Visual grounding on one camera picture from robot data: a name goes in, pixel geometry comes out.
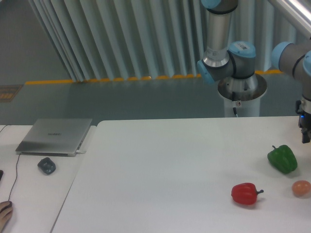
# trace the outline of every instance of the laptop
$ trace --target laptop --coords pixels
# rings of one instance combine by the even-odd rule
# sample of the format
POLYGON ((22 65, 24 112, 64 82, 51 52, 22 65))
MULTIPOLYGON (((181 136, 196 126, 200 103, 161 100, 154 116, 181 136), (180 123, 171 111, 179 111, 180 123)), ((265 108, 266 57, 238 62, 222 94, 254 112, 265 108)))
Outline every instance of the laptop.
POLYGON ((92 119, 38 119, 17 147, 18 154, 75 156, 92 119))

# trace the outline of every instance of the computer mouse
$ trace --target computer mouse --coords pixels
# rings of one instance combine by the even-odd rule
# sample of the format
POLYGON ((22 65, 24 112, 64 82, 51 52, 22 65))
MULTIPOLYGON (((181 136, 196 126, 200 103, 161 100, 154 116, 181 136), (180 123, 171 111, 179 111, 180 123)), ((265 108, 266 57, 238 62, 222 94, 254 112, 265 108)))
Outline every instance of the computer mouse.
POLYGON ((9 202, 10 202, 10 204, 8 204, 7 206, 5 206, 5 207, 0 211, 0 213, 1 213, 3 210, 12 207, 12 202, 11 202, 11 201, 9 201, 9 202))
POLYGON ((55 163, 49 157, 42 159, 38 163, 38 167, 47 175, 52 174, 56 170, 55 163))

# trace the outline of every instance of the blue joint cap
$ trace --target blue joint cap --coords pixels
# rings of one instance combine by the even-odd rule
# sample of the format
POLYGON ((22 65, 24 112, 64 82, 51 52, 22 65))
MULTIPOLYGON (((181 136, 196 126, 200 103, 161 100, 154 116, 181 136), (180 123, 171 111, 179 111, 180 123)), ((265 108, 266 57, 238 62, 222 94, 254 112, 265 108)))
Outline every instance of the blue joint cap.
POLYGON ((198 61, 197 67, 198 67, 198 71, 201 74, 204 82, 206 82, 208 84, 212 84, 215 82, 213 80, 212 76, 210 75, 210 73, 208 72, 208 70, 206 69, 205 65, 203 64, 202 60, 198 61))
POLYGON ((272 54, 271 54, 271 63, 272 63, 272 66, 277 68, 277 69, 280 69, 280 58, 281 58, 281 55, 284 51, 284 49, 289 45, 291 44, 290 42, 282 42, 282 43, 279 43, 273 50, 272 50, 272 54))
POLYGON ((305 58, 303 59, 303 68, 305 72, 311 76, 311 51, 307 52, 305 58))
POLYGON ((201 0, 202 5, 206 9, 213 9, 218 6, 220 2, 221 0, 201 0))
POLYGON ((236 41, 229 46, 229 51, 234 55, 245 58, 256 57, 255 46, 247 41, 236 41))

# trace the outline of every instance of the green bell pepper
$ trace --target green bell pepper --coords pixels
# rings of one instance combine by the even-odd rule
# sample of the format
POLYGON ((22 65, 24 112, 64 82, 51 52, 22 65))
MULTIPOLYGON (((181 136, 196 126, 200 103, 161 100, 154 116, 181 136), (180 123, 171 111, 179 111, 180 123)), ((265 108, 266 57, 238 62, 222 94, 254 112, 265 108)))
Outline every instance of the green bell pepper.
POLYGON ((272 166, 284 174, 288 174, 297 168, 297 160, 294 156, 292 150, 286 146, 282 145, 279 148, 268 153, 268 160, 272 166))

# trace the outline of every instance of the pepper stem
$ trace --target pepper stem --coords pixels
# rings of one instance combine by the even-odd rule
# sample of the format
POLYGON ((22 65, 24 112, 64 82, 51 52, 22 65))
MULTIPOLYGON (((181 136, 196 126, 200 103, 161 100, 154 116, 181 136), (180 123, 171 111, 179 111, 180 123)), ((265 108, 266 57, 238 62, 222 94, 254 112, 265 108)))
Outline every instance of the pepper stem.
POLYGON ((259 193, 263 193, 263 190, 256 191, 256 193, 257 193, 257 195, 258 195, 259 193))

